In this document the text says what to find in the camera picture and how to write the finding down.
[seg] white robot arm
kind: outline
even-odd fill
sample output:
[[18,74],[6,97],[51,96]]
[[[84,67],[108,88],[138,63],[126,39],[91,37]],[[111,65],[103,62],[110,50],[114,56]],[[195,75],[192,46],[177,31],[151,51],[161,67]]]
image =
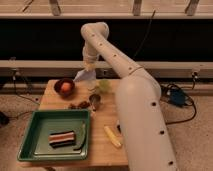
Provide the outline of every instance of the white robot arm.
[[177,163],[161,113],[157,81],[106,39],[106,23],[85,24],[83,57],[94,63],[101,55],[122,78],[116,106],[131,171],[176,171]]

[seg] table leg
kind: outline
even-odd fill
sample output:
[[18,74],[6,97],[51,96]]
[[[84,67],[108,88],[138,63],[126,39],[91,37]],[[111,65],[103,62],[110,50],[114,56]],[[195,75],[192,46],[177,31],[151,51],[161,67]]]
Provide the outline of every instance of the table leg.
[[44,167],[46,171],[56,171],[53,167]]

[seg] green tray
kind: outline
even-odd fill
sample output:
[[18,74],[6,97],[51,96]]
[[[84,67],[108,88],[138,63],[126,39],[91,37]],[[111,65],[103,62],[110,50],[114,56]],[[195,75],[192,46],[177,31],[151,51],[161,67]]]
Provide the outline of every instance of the green tray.
[[[84,138],[82,124],[85,124],[85,141],[81,149],[74,146],[52,148],[48,137],[51,133],[73,130],[76,144]],[[89,142],[89,110],[38,110],[32,115],[19,154],[19,161],[61,161],[83,160],[87,157]]]

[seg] banana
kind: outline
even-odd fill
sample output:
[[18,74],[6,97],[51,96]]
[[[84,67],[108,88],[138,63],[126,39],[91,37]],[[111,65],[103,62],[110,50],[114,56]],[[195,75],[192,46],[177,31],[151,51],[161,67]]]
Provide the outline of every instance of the banana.
[[109,126],[105,125],[104,126],[104,131],[106,132],[107,136],[109,137],[110,141],[112,142],[112,144],[115,147],[120,148],[122,146],[121,142],[117,139],[117,137],[112,132],[112,130],[109,128]]

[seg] dark wall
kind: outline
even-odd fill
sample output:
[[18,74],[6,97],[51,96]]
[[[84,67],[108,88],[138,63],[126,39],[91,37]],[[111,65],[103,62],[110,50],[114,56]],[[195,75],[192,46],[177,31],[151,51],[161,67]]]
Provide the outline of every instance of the dark wall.
[[[0,20],[0,59],[81,60],[80,28],[99,20]],[[109,41],[133,57],[149,20],[104,20]],[[135,60],[213,61],[213,20],[153,20]]]

